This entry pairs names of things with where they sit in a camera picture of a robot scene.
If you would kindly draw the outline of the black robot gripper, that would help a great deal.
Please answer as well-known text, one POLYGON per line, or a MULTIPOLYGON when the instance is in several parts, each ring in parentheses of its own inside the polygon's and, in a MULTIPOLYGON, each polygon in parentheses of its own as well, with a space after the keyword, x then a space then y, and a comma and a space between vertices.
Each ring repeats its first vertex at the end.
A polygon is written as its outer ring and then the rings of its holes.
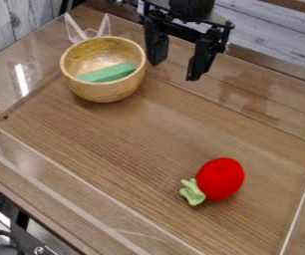
POLYGON ((197 81, 209 71, 217 52, 226 50, 234 23, 216 13, 216 0, 143 0, 143 3, 150 63, 157 66, 166 60, 169 35, 197 41, 186 74, 189 81, 197 81))

